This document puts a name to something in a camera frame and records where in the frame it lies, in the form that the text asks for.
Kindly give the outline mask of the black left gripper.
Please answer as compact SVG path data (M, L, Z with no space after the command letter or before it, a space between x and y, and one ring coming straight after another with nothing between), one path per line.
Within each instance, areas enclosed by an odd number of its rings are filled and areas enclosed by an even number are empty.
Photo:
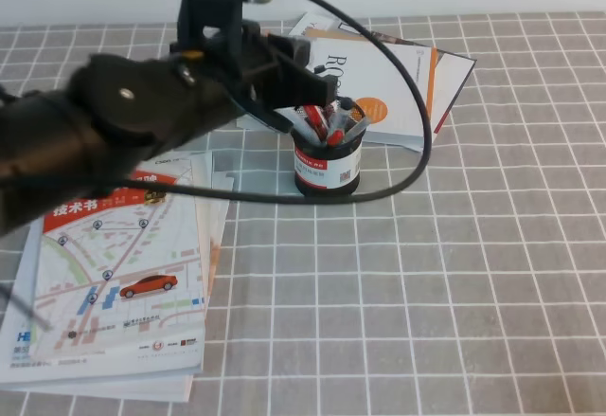
M241 53L232 56L216 46L173 52L171 69L184 96L174 104L179 118L250 116L279 133L293 124L281 107L327 106L336 99L337 80L308 68L312 43L262 33L255 22L242 23Z

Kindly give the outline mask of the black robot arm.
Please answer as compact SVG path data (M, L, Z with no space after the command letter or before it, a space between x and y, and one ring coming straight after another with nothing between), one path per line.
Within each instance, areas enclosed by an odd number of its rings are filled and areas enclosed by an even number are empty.
M1 230L76 198L100 198L143 161L250 114L289 132L286 107L325 106L336 80L308 68L308 42L255 24L231 51L222 34L174 43L161 59L99 53L60 90L1 108Z

